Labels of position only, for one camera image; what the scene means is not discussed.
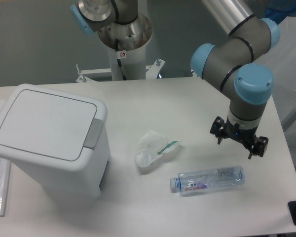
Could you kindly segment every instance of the plastic bottle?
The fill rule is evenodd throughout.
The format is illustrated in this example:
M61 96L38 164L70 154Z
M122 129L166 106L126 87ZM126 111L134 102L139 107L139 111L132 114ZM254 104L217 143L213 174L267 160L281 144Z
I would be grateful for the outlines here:
M173 192L188 194L206 192L212 189L244 184L245 175L241 166L220 169L207 169L189 173L179 173L177 178L170 179Z

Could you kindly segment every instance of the table surface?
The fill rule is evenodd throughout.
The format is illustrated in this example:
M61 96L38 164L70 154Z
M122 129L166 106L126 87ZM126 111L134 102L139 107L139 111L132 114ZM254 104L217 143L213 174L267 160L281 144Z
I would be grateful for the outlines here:
M241 144L217 145L209 133L226 119L229 100L199 78L44 85L103 100L111 165L97 200L50 194L12 166L0 236L252 236L296 232L287 203L296 200L296 173L273 99L257 136L269 138L263 158L248 160ZM7 99L14 87L0 87ZM155 130L179 149L146 169L134 154L140 137ZM183 197L171 193L178 172L241 165L239 189Z

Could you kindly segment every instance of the crumpled plastic bag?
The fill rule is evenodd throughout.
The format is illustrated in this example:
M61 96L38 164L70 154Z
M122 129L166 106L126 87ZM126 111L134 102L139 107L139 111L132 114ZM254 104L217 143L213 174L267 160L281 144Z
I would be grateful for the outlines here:
M138 144L138 152L135 155L136 164L144 168L179 146L181 141L168 142L168 138L155 131L149 131L142 137Z

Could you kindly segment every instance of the gray wall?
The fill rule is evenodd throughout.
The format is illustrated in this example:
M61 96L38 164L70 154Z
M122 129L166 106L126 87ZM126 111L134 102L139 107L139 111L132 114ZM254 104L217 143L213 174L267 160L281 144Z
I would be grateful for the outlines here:
M77 63L82 70L109 67L97 35L86 36L75 24L70 6L76 1L0 1L0 86L74 82ZM264 3L249 2L258 15L264 12ZM139 0L139 11L154 30L147 64L165 60L165 77L189 76L195 49L226 40L200 0Z

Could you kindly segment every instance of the green strip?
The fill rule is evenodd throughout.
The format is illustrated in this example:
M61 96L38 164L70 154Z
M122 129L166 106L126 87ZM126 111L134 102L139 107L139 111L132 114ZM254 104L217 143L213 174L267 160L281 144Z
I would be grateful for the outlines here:
M169 148L173 144L176 144L177 142L178 141L173 141L173 142L169 143L167 146L165 146L165 148L163 148L160 152L158 152L158 155L160 155L161 153L163 153L165 149Z

